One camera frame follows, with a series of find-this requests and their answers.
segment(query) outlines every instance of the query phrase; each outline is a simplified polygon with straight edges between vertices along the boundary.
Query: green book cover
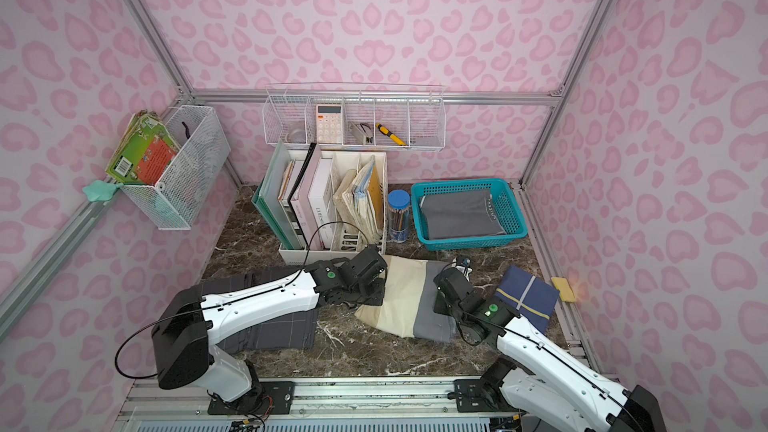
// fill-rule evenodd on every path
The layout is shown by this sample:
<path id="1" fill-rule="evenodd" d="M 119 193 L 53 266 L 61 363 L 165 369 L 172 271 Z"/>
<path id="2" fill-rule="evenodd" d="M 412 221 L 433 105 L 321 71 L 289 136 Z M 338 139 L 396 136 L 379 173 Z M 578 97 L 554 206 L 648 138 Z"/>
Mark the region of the green book cover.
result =
<path id="1" fill-rule="evenodd" d="M 154 185 L 178 151 L 160 118 L 142 111 L 131 118 L 106 173 L 125 184 Z"/>

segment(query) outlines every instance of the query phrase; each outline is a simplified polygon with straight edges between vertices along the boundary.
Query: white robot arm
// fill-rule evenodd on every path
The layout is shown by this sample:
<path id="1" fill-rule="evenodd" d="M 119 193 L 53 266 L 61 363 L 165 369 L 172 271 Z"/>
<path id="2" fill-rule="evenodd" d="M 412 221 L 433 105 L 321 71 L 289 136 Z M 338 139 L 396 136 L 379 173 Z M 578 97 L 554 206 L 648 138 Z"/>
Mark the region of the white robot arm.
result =
<path id="1" fill-rule="evenodd" d="M 153 328 L 161 388 L 206 388 L 228 410 L 253 414 L 264 390 L 254 365 L 216 346 L 233 333 L 318 304 L 381 304 L 386 262 L 370 247 L 346 262 L 316 262 L 286 278 L 226 294 L 179 292 Z M 462 336 L 493 344 L 510 360 L 490 367 L 459 404 L 524 409 L 561 432 L 665 432 L 655 397 L 631 392 L 571 357 L 499 298 L 485 300 L 457 268 L 441 272 L 436 312 L 453 316 Z"/>
<path id="2" fill-rule="evenodd" d="M 318 304 L 381 305 L 385 279 L 379 276 L 386 268 L 376 246 L 369 245 L 351 260 L 315 262 L 237 292 L 201 296 L 196 287 L 178 292 L 152 329 L 160 388 L 194 384 L 230 412 L 254 414 L 264 398 L 256 368 L 216 344 L 237 331 Z"/>
<path id="3" fill-rule="evenodd" d="M 511 359 L 499 359 L 477 387 L 454 394 L 459 403 L 523 409 L 561 432 L 666 432 L 646 389 L 629 391 L 582 364 L 500 298 L 484 299 L 459 270 L 441 272 L 435 283 L 436 312 L 453 316 L 463 337 L 494 344 Z"/>

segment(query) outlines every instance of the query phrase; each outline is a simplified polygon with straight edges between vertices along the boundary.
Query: pink leopard print wall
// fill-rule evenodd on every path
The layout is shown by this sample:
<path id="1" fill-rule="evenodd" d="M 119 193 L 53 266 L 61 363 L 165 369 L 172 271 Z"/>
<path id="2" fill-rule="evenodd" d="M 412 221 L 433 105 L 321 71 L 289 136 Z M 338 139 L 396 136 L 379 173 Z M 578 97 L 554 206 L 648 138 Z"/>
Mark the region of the pink leopard print wall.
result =
<path id="1" fill-rule="evenodd" d="M 115 351 L 200 280 L 235 196 L 222 172 L 192 230 L 161 232 L 120 195 L 0 344 L 0 430 L 110 430 L 133 383 L 114 370 Z M 149 331 L 120 368 L 154 371 Z"/>
<path id="2" fill-rule="evenodd" d="M 104 177 L 132 112 L 175 97 L 120 0 L 0 0 L 0 296 Z"/>
<path id="3" fill-rule="evenodd" d="M 669 430 L 768 427 L 768 0 L 619 0 L 533 182 L 602 360 Z"/>
<path id="4" fill-rule="evenodd" d="M 0 294 L 104 177 L 132 112 L 164 110 L 168 79 L 120 0 L 0 0 Z M 198 280 L 232 207 L 216 182 L 193 230 L 159 232 L 121 196 L 0 344 L 0 430 L 110 427 L 130 380 L 112 357 Z M 124 353 L 153 368 L 147 337 Z"/>
<path id="5" fill-rule="evenodd" d="M 212 105 L 232 146 L 234 168 L 246 183 L 258 183 L 274 152 L 264 142 L 263 104 Z M 520 178 L 548 113 L 542 106 L 447 106 L 446 148 L 387 153 L 389 181 Z"/>
<path id="6" fill-rule="evenodd" d="M 197 88 L 554 90 L 595 0 L 146 0 Z"/>

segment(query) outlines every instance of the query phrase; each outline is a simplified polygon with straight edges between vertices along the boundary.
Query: notebook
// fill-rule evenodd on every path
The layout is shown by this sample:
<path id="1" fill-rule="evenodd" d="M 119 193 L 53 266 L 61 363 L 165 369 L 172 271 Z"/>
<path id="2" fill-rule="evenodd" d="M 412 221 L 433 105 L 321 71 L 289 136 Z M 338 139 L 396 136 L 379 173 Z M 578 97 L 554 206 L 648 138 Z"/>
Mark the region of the notebook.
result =
<path id="1" fill-rule="evenodd" d="M 280 188 L 283 185 L 283 175 L 290 162 L 288 149 L 282 142 L 278 142 L 264 180 L 256 190 L 252 203 L 272 228 L 272 232 L 278 237 L 283 247 L 301 250 L 302 242 L 294 232 L 291 221 L 278 200 Z"/>
<path id="2" fill-rule="evenodd" d="M 332 158 L 321 158 L 320 164 L 315 171 L 315 177 L 312 180 L 310 188 L 310 206 L 312 214 L 315 217 L 317 226 L 322 226 L 328 222 L 336 221 L 336 208 L 333 207 L 333 180 L 332 180 Z M 336 225 L 325 226 L 320 229 L 320 239 L 325 248 L 331 248 L 333 244 L 333 235 L 336 232 Z"/>
<path id="3" fill-rule="evenodd" d="M 310 149 L 306 151 L 306 158 L 304 158 L 302 169 L 296 184 L 293 186 L 289 201 L 310 250 L 323 250 L 320 234 L 315 234 L 317 222 L 314 214 L 312 214 L 309 200 L 310 187 L 312 187 L 312 180 L 315 177 L 318 164 L 320 164 L 320 148 L 317 147 L 316 142 L 312 142 Z"/>

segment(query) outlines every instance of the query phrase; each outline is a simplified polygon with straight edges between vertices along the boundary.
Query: white wire basket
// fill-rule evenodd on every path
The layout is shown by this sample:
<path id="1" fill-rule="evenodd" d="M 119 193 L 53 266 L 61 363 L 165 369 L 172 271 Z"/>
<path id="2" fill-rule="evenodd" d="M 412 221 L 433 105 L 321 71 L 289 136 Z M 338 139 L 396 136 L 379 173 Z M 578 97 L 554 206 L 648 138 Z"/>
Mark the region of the white wire basket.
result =
<path id="1" fill-rule="evenodd" d="M 189 230 L 230 145 L 213 107 L 179 107 L 166 127 L 181 145 L 179 153 L 154 186 L 124 186 L 123 192 L 160 230 Z"/>
<path id="2" fill-rule="evenodd" d="M 264 103 L 264 137 L 275 145 L 282 140 L 290 149 L 306 148 L 316 142 L 317 106 L 340 106 L 341 143 L 322 143 L 323 149 L 343 150 L 440 150 L 446 146 L 446 104 L 442 87 L 427 87 L 414 93 L 389 90 L 292 90 L 268 89 Z M 355 138 L 351 126 L 364 123 L 371 127 L 373 143 L 363 144 Z M 401 139 L 401 146 L 376 129 L 382 124 Z"/>

